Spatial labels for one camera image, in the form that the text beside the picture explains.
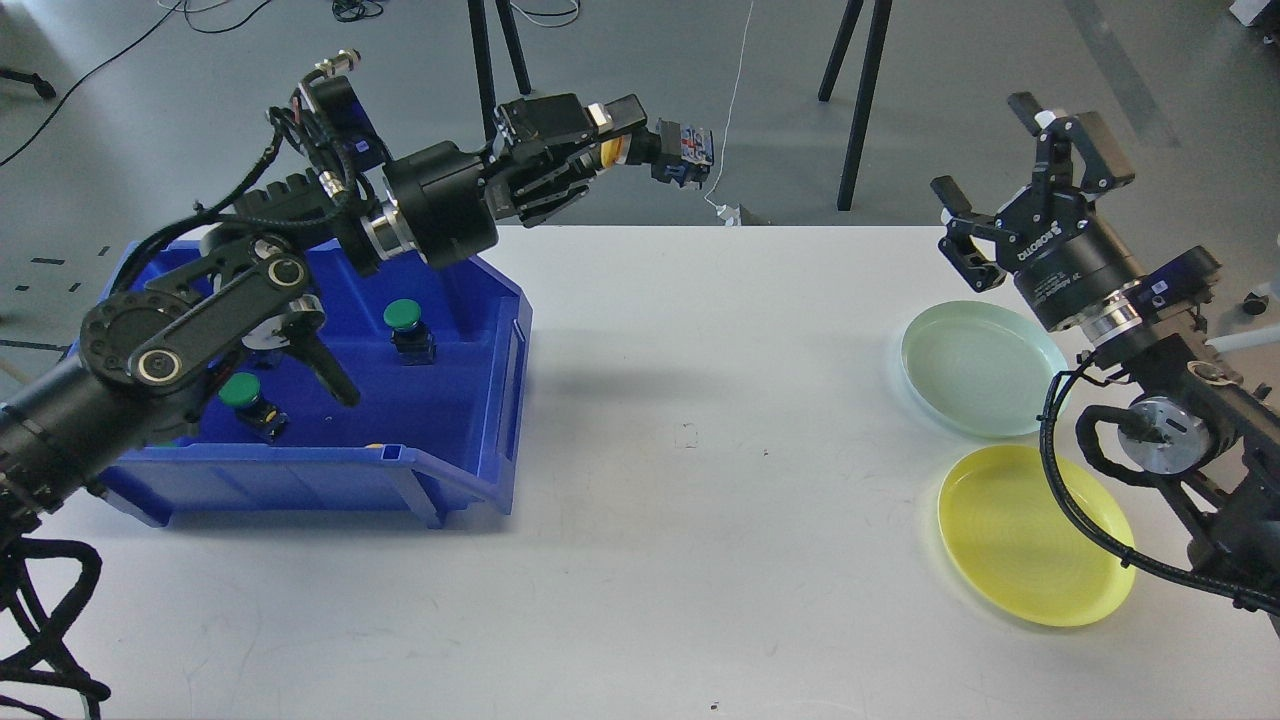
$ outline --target blue plastic bin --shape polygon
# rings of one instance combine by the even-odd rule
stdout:
[[[174,243],[141,282],[198,256]],[[216,400],[200,434],[147,447],[102,473],[108,502],[142,521],[174,512],[410,510],[439,528],[484,501],[511,512],[532,309],[513,282],[472,258],[443,272],[401,256],[361,278],[335,243],[307,254],[328,322],[320,337],[361,391],[343,407],[292,357],[250,369],[289,415],[264,443]],[[403,365],[383,324],[410,297],[436,342],[434,365]]]

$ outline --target light green plate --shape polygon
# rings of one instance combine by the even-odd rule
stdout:
[[[1066,359],[1036,322],[988,302],[934,305],[908,325],[902,368],[932,414],[988,438],[1039,428],[1053,374]]]

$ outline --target black cable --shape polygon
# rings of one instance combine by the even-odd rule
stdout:
[[[24,712],[29,712],[29,714],[40,717],[41,720],[63,720],[61,717],[54,715],[52,712],[45,710],[44,707],[38,707],[38,706],[35,706],[35,705],[27,705],[26,702],[22,702],[20,700],[14,700],[14,698],[12,698],[9,696],[0,694],[0,706],[3,706],[3,707],[15,707],[15,708],[22,710]]]
[[[325,131],[326,126],[320,122],[320,117],[307,110],[300,114],[300,119],[302,120],[302,136],[306,138],[303,145],[307,149],[307,160],[311,161],[311,167],[330,172],[342,170],[342,161],[333,149],[335,138]]]
[[[204,28],[198,28],[195,24],[192,24],[192,22],[191,22],[192,13],[187,12],[187,6],[191,5],[191,0],[183,0],[182,1],[182,17],[187,20],[187,27],[189,27],[191,29],[193,29],[193,31],[196,31],[196,32],[198,32],[201,35],[221,35],[224,32],[230,32],[230,31],[233,31],[233,29],[243,26],[244,23],[247,23],[250,20],[250,18],[252,18],[253,15],[256,15],[259,10],[261,10],[262,8],[266,8],[269,4],[271,4],[271,0],[262,0],[262,3],[259,4],[257,8],[253,8],[253,12],[251,12],[247,15],[244,15],[243,20],[241,20],[241,22],[238,22],[238,23],[236,23],[233,26],[219,28],[219,29],[204,29]]]
[[[224,196],[221,200],[214,204],[212,208],[204,209],[201,211],[197,211],[195,215],[183,218],[182,220],[178,220],[175,223],[170,223],[169,225],[160,228],[159,231],[151,233],[151,236],[148,236],[146,240],[140,242],[133,249],[133,252],[131,252],[129,256],[124,259],[124,263],[120,264],[120,272],[119,274],[116,274],[115,281],[111,283],[111,292],[119,292],[122,290],[128,290],[129,287],[132,287],[133,283],[138,279],[138,275],[142,274],[142,270],[146,269],[147,263],[154,260],[156,255],[160,254],[161,250],[168,247],[169,243],[172,243],[179,236],[182,236],[186,232],[193,231],[201,225],[207,225],[216,222],[214,218],[218,217],[218,213],[221,213],[232,202],[239,200],[242,195],[248,192],[248,188],[253,187],[253,184],[256,184],[257,181],[262,178],[262,176],[266,173],[266,169],[271,167],[271,163],[274,163],[275,158],[279,155],[280,143],[283,142],[283,140],[284,137],[280,128],[276,128],[275,133],[271,136],[271,142],[268,143],[266,149],[262,150],[262,154],[259,155],[257,161],[253,163],[253,167],[250,169],[250,172],[244,174],[241,182],[230,192],[228,192],[227,196]]]
[[[27,571],[28,560],[69,559],[81,564],[81,574],[74,584],[58,602],[52,612],[46,614],[35,585]],[[88,605],[101,577],[102,559],[91,546],[76,541],[46,541],[19,538],[9,543],[0,556],[4,582],[4,607],[10,610],[15,621],[28,638],[26,648],[0,661],[0,680],[40,684],[65,688],[81,694],[86,714],[91,720],[101,717],[100,703],[111,696],[111,689],[92,679],[76,662],[63,642],[70,625]],[[19,602],[19,594],[27,607]],[[52,670],[36,670],[36,665],[46,662]],[[0,696],[0,706],[17,707],[41,717],[55,715]]]
[[[333,10],[333,19],[339,23],[353,23],[383,14],[383,4],[376,0],[333,0],[330,9]]]
[[[372,210],[375,202],[378,202],[378,191],[374,190],[374,183],[369,182],[365,173],[357,174],[356,182],[360,183],[360,190],[362,191],[360,199],[365,202],[365,208],[361,210],[361,214],[365,214],[366,211]]]
[[[289,111],[284,108],[269,108],[266,110],[266,119],[270,120],[271,127],[279,131],[284,136],[284,141],[289,143],[289,147],[294,152],[306,154],[302,147],[305,142],[302,138],[302,128],[298,123],[293,122]]]
[[[1059,470],[1057,466],[1057,456],[1053,452],[1053,428],[1057,424],[1057,416],[1062,409],[1062,404],[1066,401],[1066,396],[1071,392],[1071,387],[1078,379],[1085,377],[1084,373],[1092,364],[1093,355],[1089,355],[1075,370],[1056,374],[1053,377],[1053,382],[1050,383],[1048,393],[1046,393],[1044,397],[1044,410],[1041,415],[1041,461],[1044,466],[1044,475],[1048,479],[1053,500],[1057,501],[1057,505],[1066,515],[1066,519],[1070,520],[1071,524],[1075,525],[1075,528],[1094,544],[1119,557],[1123,566],[1133,565],[1144,573],[1149,573],[1171,583],[1229,597],[1238,607],[1262,610],[1270,612],[1271,615],[1280,615],[1280,598],[1240,584],[1228,583],[1199,573],[1175,568],[1143,555],[1133,547],[1117,541],[1105,529],[1098,527],[1098,524],[1084,512],[1079,503],[1075,502],[1075,498],[1071,497],[1071,492],[1068,489],[1066,482],[1062,479],[1061,470]]]
[[[337,164],[342,169],[342,183],[346,187],[346,192],[343,192],[342,197],[337,202],[334,202],[334,206],[329,209],[329,211],[325,213],[323,217],[311,218],[308,220],[276,220],[271,218],[253,218],[246,215],[215,215],[214,220],[220,223],[241,223],[246,225],[268,228],[268,229],[288,231],[288,229],[302,229],[302,228],[312,228],[316,225],[325,225],[332,223],[335,218],[343,215],[347,211],[347,208],[351,206],[351,204],[358,195],[355,187],[356,168],[355,164],[352,164],[351,161],[351,155],[347,152],[347,149],[343,147],[342,142],[338,140],[338,133],[333,129],[333,126],[329,124],[329,120],[323,114],[306,113],[303,114],[303,117],[310,118],[308,122],[315,123],[314,131],[316,132],[316,135],[320,136],[321,141],[316,142],[317,150],[326,150],[333,152],[333,155],[335,155],[338,159]],[[314,137],[311,138],[312,142],[315,142],[315,140],[316,138]],[[321,168],[332,170],[333,164],[323,163]]]
[[[177,5],[174,5],[173,8],[169,8],[169,12],[166,12],[159,20],[156,20],[156,24],[151,26],[151,29],[143,32],[142,37],[134,40],[133,42],[131,42],[128,45],[128,47],[125,47],[124,50],[120,50],[115,55],[111,55],[106,60],[102,60],[96,68],[93,68],[92,70],[90,70],[90,72],[84,73],[83,76],[81,76],[81,78],[78,81],[76,81],[76,85],[73,85],[67,92],[63,94],[61,100],[58,101],[58,105],[54,105],[54,109],[49,113],[49,117],[45,118],[45,122],[40,123],[40,127],[36,128],[36,132],[31,133],[31,137],[27,138],[27,142],[23,142],[17,150],[14,150],[13,152],[10,152],[8,158],[5,158],[4,160],[0,160],[0,168],[8,165],[10,160],[13,160],[14,158],[17,158],[18,154],[20,154],[23,150],[27,149],[27,146],[29,146],[32,142],[35,142],[36,138],[40,137],[40,133],[45,132],[45,128],[49,127],[49,123],[54,122],[54,117],[58,115],[58,111],[63,109],[63,105],[65,105],[68,100],[70,100],[72,94],[76,92],[76,88],[78,88],[86,79],[88,79],[88,77],[91,74],[96,73],[97,70],[101,70],[108,64],[110,64],[113,60],[118,59],[120,55],[124,55],[129,50],[133,50],[134,47],[137,47],[140,42],[142,42],[143,40],[146,40],[147,37],[151,37],[151,33],[155,32],[156,28],[159,28],[161,24],[164,24],[164,22],[166,19],[169,19],[169,15],[172,15],[174,13],[174,10],[177,10],[177,8],[178,8]]]

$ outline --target plate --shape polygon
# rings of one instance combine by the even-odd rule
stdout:
[[[1085,514],[1133,546],[1129,521],[1106,488],[1079,465],[1061,457],[1059,465]],[[987,447],[956,462],[938,493],[938,528],[965,580],[1023,620],[1088,625],[1133,589],[1134,569],[1121,568],[1062,515],[1033,447]]]
[[[902,369],[916,398],[942,423],[986,438],[1036,432],[1044,393],[1066,369],[1036,322],[956,300],[920,313],[902,336]]]

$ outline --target gray floor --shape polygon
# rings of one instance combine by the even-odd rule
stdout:
[[[1027,181],[1033,159],[1032,140],[1005,105],[1010,92],[1098,110],[1138,170],[1133,186],[1102,200],[1103,214],[1148,268],[1194,243],[1217,255],[1226,265],[1210,313],[1217,334],[1280,318],[1274,310],[1251,320],[1234,310],[1249,287],[1280,270],[1280,53],[1242,27],[1229,4],[899,3],[850,213],[836,211],[835,199],[865,17],[835,97],[815,100],[844,3],[754,4],[727,136],[751,8],[745,0],[591,0],[567,28],[521,20],[521,40],[538,92],[572,91],[584,101],[635,92],[652,118],[713,128],[723,177],[712,199],[776,224],[936,224],[928,183],[938,174],[956,176],[978,209],[995,210]],[[255,5],[234,0],[193,20],[224,27]],[[0,64],[36,69],[65,92],[163,13],[148,0],[9,1],[0,6]],[[499,99],[513,99],[494,15],[490,31]],[[323,0],[275,0],[216,36],[173,15],[88,79],[0,169],[0,369],[29,377],[51,365],[122,249],[183,215],[192,200],[233,186],[269,137],[262,110],[339,47],[365,54],[352,82],[393,154],[440,140],[479,146],[462,1],[390,0],[381,18],[339,24]],[[49,109],[31,88],[0,83],[0,155]],[[273,172],[298,167],[287,158]],[[677,192],[626,169],[603,177],[556,222],[719,223],[703,192]],[[909,281],[904,287],[910,292]],[[965,291],[957,284],[956,292]],[[1268,351],[1235,359],[1252,377],[1274,360]],[[0,373],[0,397],[17,387]]]

